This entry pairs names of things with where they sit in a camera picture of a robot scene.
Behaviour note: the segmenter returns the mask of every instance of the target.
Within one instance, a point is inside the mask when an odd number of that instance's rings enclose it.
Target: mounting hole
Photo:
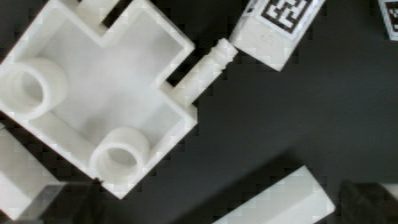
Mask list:
[[[6,67],[0,74],[4,112],[23,119],[43,116],[68,95],[66,73],[54,61],[30,58]]]
[[[107,182],[125,182],[137,172],[137,159],[123,148],[102,152],[96,164],[98,175]]]
[[[43,104],[45,93],[38,78],[29,72],[11,70],[4,75],[4,101],[13,112],[29,114]]]

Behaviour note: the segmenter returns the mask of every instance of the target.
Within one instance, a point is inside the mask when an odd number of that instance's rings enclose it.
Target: white plastic block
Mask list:
[[[391,193],[393,197],[398,200],[398,184],[382,184],[384,189],[388,190],[388,192]]]
[[[197,124],[192,101],[233,60],[221,40],[178,87],[194,44],[148,0],[50,0],[0,66],[0,110],[123,198]]]
[[[311,224],[333,212],[333,201],[302,167],[215,224]]]
[[[0,124],[0,210],[13,220],[22,217],[45,187],[59,184]]]
[[[324,2],[251,0],[231,43],[277,71],[283,70]]]
[[[379,0],[389,39],[398,40],[398,1]]]

